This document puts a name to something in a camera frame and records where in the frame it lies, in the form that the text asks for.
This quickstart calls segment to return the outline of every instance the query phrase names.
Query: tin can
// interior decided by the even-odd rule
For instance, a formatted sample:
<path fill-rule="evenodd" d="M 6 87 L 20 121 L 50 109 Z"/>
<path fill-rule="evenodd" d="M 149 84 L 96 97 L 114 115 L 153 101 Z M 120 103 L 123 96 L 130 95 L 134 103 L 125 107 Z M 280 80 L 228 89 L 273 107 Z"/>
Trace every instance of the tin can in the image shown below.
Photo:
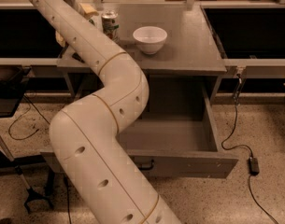
<path fill-rule="evenodd" d="M 116 43 L 120 41 L 118 36 L 118 28 L 120 25 L 117 18 L 118 13 L 114 10 L 108 10 L 102 14 L 103 32 Z"/>

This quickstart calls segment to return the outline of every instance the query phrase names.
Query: speckled floor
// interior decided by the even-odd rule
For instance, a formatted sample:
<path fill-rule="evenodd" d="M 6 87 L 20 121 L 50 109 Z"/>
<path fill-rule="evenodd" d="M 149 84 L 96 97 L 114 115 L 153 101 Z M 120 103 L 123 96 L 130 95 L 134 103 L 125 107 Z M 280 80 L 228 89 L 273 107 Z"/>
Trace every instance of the speckled floor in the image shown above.
<path fill-rule="evenodd" d="M 65 102 L 48 104 L 42 101 L 36 106 L 46 119 L 51 120 Z M 0 119 L 0 134 L 15 157 L 38 154 L 39 150 L 50 147 L 48 123 L 33 108 L 12 127 L 12 135 L 23 138 L 36 129 L 39 131 L 25 141 L 13 140 L 8 135 L 10 124 L 28 107 L 22 104 L 14 118 Z M 254 196 L 278 223 L 285 224 L 285 105 L 241 105 L 238 112 L 235 133 L 225 145 L 251 146 L 261 169 L 251 179 Z M 213 113 L 222 140 L 232 130 L 235 108 L 232 105 L 213 105 Z M 227 179 L 150 179 L 182 223 L 273 223 L 250 196 L 249 153 L 244 148 L 230 152 L 238 156 L 239 162 Z M 32 187 L 43 193 L 48 167 L 38 164 L 22 169 Z M 69 193 L 72 223 L 97 223 L 73 187 L 70 187 Z M 50 195 L 54 210 L 50 210 L 46 202 L 34 201 L 30 204 L 32 213 L 28 215 L 23 207 L 26 198 L 27 192 L 19 177 L 8 170 L 0 171 L 0 219 L 10 218 L 11 223 L 19 224 L 68 223 L 63 175 L 55 176 L 54 190 Z"/>

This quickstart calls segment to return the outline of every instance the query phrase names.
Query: cable connector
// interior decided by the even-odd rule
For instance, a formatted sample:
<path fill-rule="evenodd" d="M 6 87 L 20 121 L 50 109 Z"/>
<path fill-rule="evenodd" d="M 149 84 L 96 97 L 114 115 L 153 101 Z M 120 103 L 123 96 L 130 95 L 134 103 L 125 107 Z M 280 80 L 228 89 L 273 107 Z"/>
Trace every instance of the cable connector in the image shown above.
<path fill-rule="evenodd" d="M 251 175 L 257 175 L 260 173 L 260 167 L 258 165 L 257 158 L 254 157 L 249 158 L 249 170 Z"/>

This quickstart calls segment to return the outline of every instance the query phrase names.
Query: drawer handle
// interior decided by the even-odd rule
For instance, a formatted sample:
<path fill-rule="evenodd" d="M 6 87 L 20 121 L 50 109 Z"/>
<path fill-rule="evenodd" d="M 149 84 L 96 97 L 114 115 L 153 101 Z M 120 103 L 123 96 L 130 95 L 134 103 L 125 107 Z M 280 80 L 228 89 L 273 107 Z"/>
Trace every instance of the drawer handle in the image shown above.
<path fill-rule="evenodd" d="M 147 166 L 146 164 L 136 164 L 140 171 L 150 171 L 154 168 L 154 160 L 151 160 L 150 165 Z"/>

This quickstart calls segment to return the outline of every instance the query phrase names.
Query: power cord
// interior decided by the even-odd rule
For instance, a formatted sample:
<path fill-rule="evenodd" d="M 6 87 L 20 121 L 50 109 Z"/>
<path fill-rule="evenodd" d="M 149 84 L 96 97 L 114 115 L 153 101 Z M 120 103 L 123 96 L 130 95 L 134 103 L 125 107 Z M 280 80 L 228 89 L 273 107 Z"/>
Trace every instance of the power cord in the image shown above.
<path fill-rule="evenodd" d="M 247 145 L 237 145 L 237 146 L 233 146 L 233 147 L 225 147 L 224 146 L 224 143 L 230 139 L 230 137 L 234 134 L 235 132 L 235 128 L 236 128 L 236 124 L 237 124 L 237 105 L 235 105 L 235 123 L 234 123 L 234 127 L 231 131 L 231 133 L 228 135 L 227 138 L 225 138 L 222 142 L 221 142 L 221 146 L 224 150 L 233 150 L 235 148 L 238 148 L 238 147 L 245 147 L 249 150 L 249 153 L 250 153 L 250 156 L 249 156 L 249 171 L 250 171 L 250 175 L 249 175 L 249 179 L 248 179 L 248 187 L 249 187 L 249 192 L 251 194 L 251 197 L 253 199 L 253 201 L 269 216 L 269 218 L 276 224 L 278 224 L 278 222 L 258 203 L 258 201 L 256 200 L 256 198 L 254 197 L 254 194 L 253 194 L 253 191 L 252 191 L 252 188 L 251 188 L 251 178 L 253 176 L 256 176 L 257 174 L 260 173 L 260 170 L 259 170 L 259 165 L 258 165 L 258 160 L 257 158 L 254 157 L 253 155 L 253 151 L 252 149 L 247 146 Z"/>
<path fill-rule="evenodd" d="M 72 224 L 71 217 L 70 217 L 70 206 L 69 206 L 69 186 L 68 186 L 68 179 L 67 179 L 66 175 L 64 175 L 64 183 L 65 183 L 65 186 L 66 186 L 66 193 L 67 193 L 67 213 L 68 213 L 68 219 L 69 219 L 69 224 Z"/>
<path fill-rule="evenodd" d="M 11 137 L 12 139 L 18 140 L 18 141 L 21 141 L 21 140 L 25 140 L 25 139 L 27 139 L 27 138 L 30 138 L 30 137 L 32 137 L 34 134 L 36 134 L 36 133 L 39 131 L 39 129 L 36 129 L 33 133 L 31 133 L 31 134 L 29 134 L 29 135 L 27 135 L 27 136 L 25 136 L 25 137 L 23 137 L 23 138 L 14 137 L 13 134 L 12 134 L 12 132 L 11 132 L 11 129 L 12 129 L 13 125 L 14 125 L 18 120 L 20 120 L 25 114 L 27 114 L 27 113 L 31 110 L 31 105 L 35 108 L 35 110 L 38 112 L 38 114 L 39 114 L 48 124 L 50 124 L 49 121 L 40 113 L 40 111 L 37 109 L 37 107 L 33 104 L 33 102 L 32 102 L 27 96 L 24 95 L 24 96 L 23 96 L 23 99 L 27 102 L 27 104 L 29 105 L 29 108 L 28 108 L 24 113 L 22 113 L 20 116 L 18 116 L 18 118 L 15 119 L 15 120 L 10 124 L 10 126 L 9 126 L 9 128 L 8 128 L 8 133 L 9 133 L 10 137 Z"/>

